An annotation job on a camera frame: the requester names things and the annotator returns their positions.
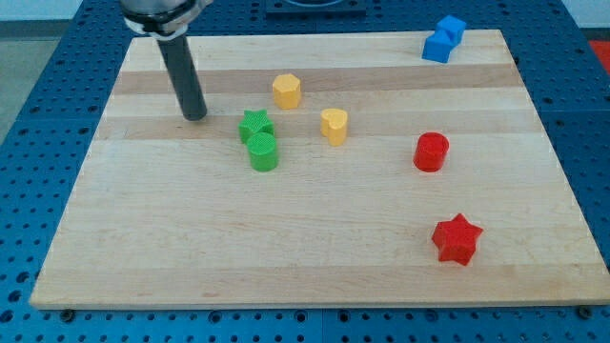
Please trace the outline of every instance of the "red block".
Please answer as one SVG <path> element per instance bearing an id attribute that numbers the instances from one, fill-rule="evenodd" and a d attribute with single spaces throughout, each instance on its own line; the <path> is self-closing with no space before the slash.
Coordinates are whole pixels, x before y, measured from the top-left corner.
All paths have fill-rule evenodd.
<path id="1" fill-rule="evenodd" d="M 590 41 L 589 45 L 593 48 L 606 72 L 610 74 L 610 42 Z"/>
<path id="2" fill-rule="evenodd" d="M 483 229 L 466 220 L 462 213 L 450 221 L 437 223 L 432 241 L 438 248 L 438 261 L 456 261 L 466 266 L 477 251 Z"/>
<path id="3" fill-rule="evenodd" d="M 442 168 L 449 150 L 449 140 L 437 132 L 426 132 L 417 140 L 413 163 L 423 172 L 436 172 Z"/>

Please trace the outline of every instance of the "yellow heart-shaped block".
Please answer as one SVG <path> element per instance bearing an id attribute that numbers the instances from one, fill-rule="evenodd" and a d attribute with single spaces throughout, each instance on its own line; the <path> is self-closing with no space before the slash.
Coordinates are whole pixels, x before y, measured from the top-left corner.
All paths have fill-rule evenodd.
<path id="1" fill-rule="evenodd" d="M 347 112 L 340 109 L 326 109 L 320 114 L 320 131 L 328 137 L 330 145 L 336 147 L 345 142 L 347 138 Z"/>

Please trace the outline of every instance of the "black cylindrical rod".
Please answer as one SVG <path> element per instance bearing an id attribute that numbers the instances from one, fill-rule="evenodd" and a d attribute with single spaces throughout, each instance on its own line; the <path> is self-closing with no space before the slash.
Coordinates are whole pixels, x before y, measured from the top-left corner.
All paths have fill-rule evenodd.
<path id="1" fill-rule="evenodd" d="M 157 43 L 172 79 L 182 114 L 193 121 L 203 118 L 208 109 L 194 69 L 186 33 L 169 41 L 157 40 Z"/>

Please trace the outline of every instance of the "red cylinder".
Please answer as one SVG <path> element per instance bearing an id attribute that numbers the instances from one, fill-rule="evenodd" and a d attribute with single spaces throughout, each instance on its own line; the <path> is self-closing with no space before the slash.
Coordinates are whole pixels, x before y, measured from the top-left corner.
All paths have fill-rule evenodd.
<path id="1" fill-rule="evenodd" d="M 438 132 L 426 132 L 417 140 L 413 163 L 423 172 L 437 172 L 442 168 L 449 150 L 449 140 Z"/>

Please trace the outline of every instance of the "toy block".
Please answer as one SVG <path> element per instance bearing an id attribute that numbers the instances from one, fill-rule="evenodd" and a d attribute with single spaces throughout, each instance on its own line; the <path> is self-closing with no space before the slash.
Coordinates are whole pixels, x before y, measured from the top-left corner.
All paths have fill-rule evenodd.
<path id="1" fill-rule="evenodd" d="M 456 261 L 466 266 L 477 251 L 483 229 L 466 220 L 462 213 L 450 221 L 438 222 L 432 241 L 438 248 L 438 261 Z"/>
<path id="2" fill-rule="evenodd" d="M 292 74 L 278 75 L 274 80 L 274 101 L 283 110 L 296 109 L 301 102 L 301 80 Z"/>
<path id="3" fill-rule="evenodd" d="M 461 36 L 466 30 L 466 23 L 453 15 L 447 15 L 437 23 L 437 31 L 440 30 L 447 32 L 451 43 L 456 47 L 461 43 Z"/>
<path id="4" fill-rule="evenodd" d="M 255 171 L 268 172 L 277 167 L 277 144 L 272 134 L 256 133 L 248 139 L 246 146 L 250 165 Z"/>
<path id="5" fill-rule="evenodd" d="M 417 140 L 413 163 L 423 172 L 437 172 L 442 168 L 449 150 L 449 140 L 438 132 L 426 132 Z"/>
<path id="6" fill-rule="evenodd" d="M 426 38 L 426 43 L 423 46 L 423 54 L 421 58 L 447 63 L 449 54 L 454 48 L 449 35 L 444 30 L 436 31 L 430 37 Z"/>
<path id="7" fill-rule="evenodd" d="M 328 137 L 330 145 L 337 147 L 347 138 L 347 112 L 340 109 L 326 109 L 320 114 L 320 131 Z"/>
<path id="8" fill-rule="evenodd" d="M 275 134 L 274 122 L 267 117 L 267 110 L 244 111 L 244 119 L 239 123 L 238 128 L 239 138 L 241 138 L 241 143 L 244 144 L 256 133 Z"/>

